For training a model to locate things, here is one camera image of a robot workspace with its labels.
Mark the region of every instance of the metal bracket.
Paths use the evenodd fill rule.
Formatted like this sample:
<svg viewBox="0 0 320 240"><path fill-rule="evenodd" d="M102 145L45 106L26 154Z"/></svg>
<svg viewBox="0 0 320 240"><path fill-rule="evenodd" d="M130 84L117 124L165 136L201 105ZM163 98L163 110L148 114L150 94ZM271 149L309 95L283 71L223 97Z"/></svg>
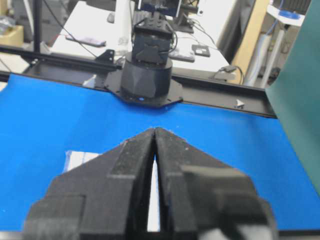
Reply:
<svg viewBox="0 0 320 240"><path fill-rule="evenodd" d="M99 62L113 63L115 58L115 50L107 49L104 53L98 56L95 60Z"/></svg>

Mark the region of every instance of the table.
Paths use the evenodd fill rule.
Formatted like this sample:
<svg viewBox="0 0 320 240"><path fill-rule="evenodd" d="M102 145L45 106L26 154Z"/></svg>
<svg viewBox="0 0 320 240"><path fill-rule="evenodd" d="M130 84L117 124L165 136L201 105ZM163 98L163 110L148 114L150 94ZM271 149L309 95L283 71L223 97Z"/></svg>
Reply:
<svg viewBox="0 0 320 240"><path fill-rule="evenodd" d="M193 17L200 21L208 34L210 34L217 42L223 32L227 18L232 12L235 1L226 1L226 4L223 4L222 6L215 4L215 7L212 6L214 1L207 1L207 4L208 7L213 9L212 11L206 11L202 17L196 15ZM106 19L109 13L110 11L88 6L84 1L79 1L65 23L65 28L74 35L94 36L97 39L106 40L106 47L92 47L86 45L86 47L95 55L98 56L102 54L106 49L114 49L117 54L117 39L115 39L115 35L112 34L116 31L116 26L107 22ZM212 27L213 21L217 22L214 27ZM187 77L206 79L212 77L221 67L228 66L229 63L218 50L215 50L216 46L211 42L208 36L197 29L194 29L194 31L194 37L198 41L214 48L210 48L211 56L209 58L195 56L194 63L173 60L173 73ZM61 35L52 46L52 52L93 59L93 56L77 42L66 40L64 35L67 33L64 30L62 30L60 34ZM178 48L190 49L191 51L192 45L197 44L195 40L185 38L191 38L189 34L183 32L178 32L177 34L180 38L178 41Z"/></svg>
<svg viewBox="0 0 320 240"><path fill-rule="evenodd" d="M22 229L31 204L63 172L66 151L104 153L154 127L248 174L279 229L320 228L319 197L277 119L183 103L132 106L108 92L14 74L0 92L0 116L0 231Z"/></svg>
<svg viewBox="0 0 320 240"><path fill-rule="evenodd" d="M267 62L265 73L263 75L262 81L261 81L261 88L266 88L270 73L272 71L272 68L274 66L274 63L276 61L277 55L279 53L281 43L283 42L283 39L286 34L286 29L288 29L289 26L296 26L296 27L301 27L304 20L305 16L300 14L299 19L290 19L284 16L279 15L280 10L272 5L269 5L267 8L267 13L270 14L272 17L274 17L277 21L281 22L282 24L285 25L284 29L280 29L279 33L277 35L271 56Z"/></svg>

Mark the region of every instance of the wooden panel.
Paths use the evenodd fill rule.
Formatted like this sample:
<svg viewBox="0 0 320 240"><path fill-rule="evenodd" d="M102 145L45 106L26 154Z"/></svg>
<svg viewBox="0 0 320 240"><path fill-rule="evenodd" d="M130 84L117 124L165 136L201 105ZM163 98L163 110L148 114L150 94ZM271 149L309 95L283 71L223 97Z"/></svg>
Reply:
<svg viewBox="0 0 320 240"><path fill-rule="evenodd" d="M261 27L267 13L269 2L270 0L255 1L242 43L232 61L232 65L239 66L242 69L244 75L246 75L248 71L251 57L256 48L256 43L261 32ZM235 80L231 81L230 83L241 83L241 74L239 70L237 70L237 77L235 78Z"/></svg>

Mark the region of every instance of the monitor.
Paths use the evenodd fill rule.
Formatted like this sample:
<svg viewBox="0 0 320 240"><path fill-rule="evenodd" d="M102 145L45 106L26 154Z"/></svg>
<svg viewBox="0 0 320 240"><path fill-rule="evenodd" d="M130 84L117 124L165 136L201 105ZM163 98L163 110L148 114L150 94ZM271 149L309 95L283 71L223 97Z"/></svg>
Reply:
<svg viewBox="0 0 320 240"><path fill-rule="evenodd" d="M139 0L138 9L178 17L182 0Z"/></svg>

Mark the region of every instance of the white desk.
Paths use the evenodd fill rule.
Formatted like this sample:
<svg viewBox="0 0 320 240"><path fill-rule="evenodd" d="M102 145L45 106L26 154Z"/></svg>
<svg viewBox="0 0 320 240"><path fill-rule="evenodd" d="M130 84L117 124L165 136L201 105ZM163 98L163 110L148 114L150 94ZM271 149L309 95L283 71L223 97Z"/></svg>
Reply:
<svg viewBox="0 0 320 240"><path fill-rule="evenodd" d="M116 25L107 22L109 13L110 11L88 6L85 1L79 1L64 27L75 37L94 36L95 39L106 41L105 47L85 45L92 53L99 56L107 49L117 50L118 47L116 34L114 34L117 31ZM53 53L94 58L79 43L67 40L66 31L62 30L60 34L51 48Z"/></svg>
<svg viewBox="0 0 320 240"><path fill-rule="evenodd" d="M199 20L207 33L210 34L215 41L217 41L223 32L227 19L230 17L235 0L227 0L227 6L215 4L215 7L213 6L214 1L209 0L207 2L208 7L210 7L210 11L205 11L202 17L195 15L193 18ZM115 29L114 24L107 22L109 13L110 12L107 10L88 6L84 1L79 1L67 20L65 28L75 36L94 36L96 39L105 40L106 47L92 47L86 45L86 47L96 56L104 53L106 49L114 49L117 51L117 39L115 39L115 34L113 34L117 31L117 29ZM57 38L52 46L51 51L53 53L93 59L93 56L83 49L77 42L66 40L64 35L67 33L64 30L61 31L61 34L62 35ZM191 38L191 36L187 33L178 32L177 35L179 38ZM194 29L194 36L201 43L216 48L208 36L196 28ZM197 42L192 39L181 38L178 40L177 47L189 49L191 51L193 44L197 44ZM210 58L196 56L194 63L174 60L173 73L180 75L182 74L188 77L208 78L212 77L213 74L221 67L229 65L219 51L212 48L209 50L211 54Z"/></svg>

